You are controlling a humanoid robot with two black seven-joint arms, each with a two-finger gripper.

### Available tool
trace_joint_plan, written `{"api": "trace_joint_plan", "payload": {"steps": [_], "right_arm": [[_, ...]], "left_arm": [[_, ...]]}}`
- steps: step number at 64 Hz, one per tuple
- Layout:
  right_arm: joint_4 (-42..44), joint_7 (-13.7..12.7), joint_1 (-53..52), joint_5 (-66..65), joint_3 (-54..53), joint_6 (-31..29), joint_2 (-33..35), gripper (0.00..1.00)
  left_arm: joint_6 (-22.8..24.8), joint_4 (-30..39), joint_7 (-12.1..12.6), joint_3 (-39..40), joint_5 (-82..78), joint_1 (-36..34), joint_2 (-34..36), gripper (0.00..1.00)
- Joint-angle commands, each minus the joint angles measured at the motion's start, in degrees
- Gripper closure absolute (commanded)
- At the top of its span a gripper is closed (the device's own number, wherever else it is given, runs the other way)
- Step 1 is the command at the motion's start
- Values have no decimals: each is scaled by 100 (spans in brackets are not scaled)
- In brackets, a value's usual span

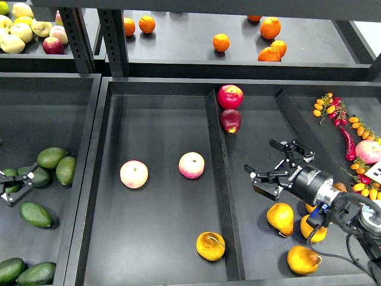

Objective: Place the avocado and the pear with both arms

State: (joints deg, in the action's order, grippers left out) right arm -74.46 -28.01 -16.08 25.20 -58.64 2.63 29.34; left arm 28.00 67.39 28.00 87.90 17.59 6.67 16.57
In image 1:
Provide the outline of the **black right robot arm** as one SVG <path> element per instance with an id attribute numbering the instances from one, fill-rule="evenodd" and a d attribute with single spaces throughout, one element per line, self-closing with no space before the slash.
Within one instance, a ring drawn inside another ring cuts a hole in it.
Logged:
<path id="1" fill-rule="evenodd" d="M 313 232 L 334 223 L 348 237 L 355 237 L 369 259 L 365 273 L 380 285 L 379 204 L 355 192 L 340 192 L 334 188 L 332 176 L 310 164 L 315 153 L 303 143 L 270 140 L 269 144 L 283 152 L 285 158 L 268 172 L 244 166 L 254 191 L 278 201 L 280 193 L 286 190 L 314 206 L 307 220 Z"/>

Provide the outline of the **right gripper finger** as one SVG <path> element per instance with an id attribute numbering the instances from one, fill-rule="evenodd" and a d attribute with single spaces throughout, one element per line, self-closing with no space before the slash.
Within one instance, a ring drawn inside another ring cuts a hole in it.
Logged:
<path id="1" fill-rule="evenodd" d="M 285 159 L 276 165 L 273 172 L 300 173 L 303 167 L 315 157 L 315 152 L 312 149 L 296 139 L 291 140 L 291 142 L 278 142 L 271 139 L 269 144 L 285 155 Z"/>
<path id="2" fill-rule="evenodd" d="M 280 178 L 288 177 L 289 175 L 289 172 L 287 170 L 272 170 L 268 172 L 259 172 L 247 164 L 245 164 L 243 167 L 246 173 L 249 174 L 253 182 L 278 184 Z"/>

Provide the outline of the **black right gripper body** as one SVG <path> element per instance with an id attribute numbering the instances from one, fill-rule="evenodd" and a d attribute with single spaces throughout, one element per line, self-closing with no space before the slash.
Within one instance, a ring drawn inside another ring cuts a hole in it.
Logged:
<path id="1" fill-rule="evenodd" d="M 303 167 L 282 160 L 274 170 L 267 172 L 252 171 L 253 190 L 271 200 L 279 200 L 283 190 L 291 190 Z"/>

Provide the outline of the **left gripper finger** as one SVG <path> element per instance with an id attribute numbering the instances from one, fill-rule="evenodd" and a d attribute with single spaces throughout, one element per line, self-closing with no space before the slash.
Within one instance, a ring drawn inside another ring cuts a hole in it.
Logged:
<path id="1" fill-rule="evenodd" d="M 1 198 L 3 198 L 10 207 L 16 205 L 34 187 L 32 183 L 34 177 L 33 171 L 39 166 L 35 162 L 31 167 L 31 171 L 24 175 L 7 176 L 4 172 L 1 172 Z M 17 192 L 6 193 L 5 189 L 9 187 L 10 183 L 20 184 L 20 189 Z"/>

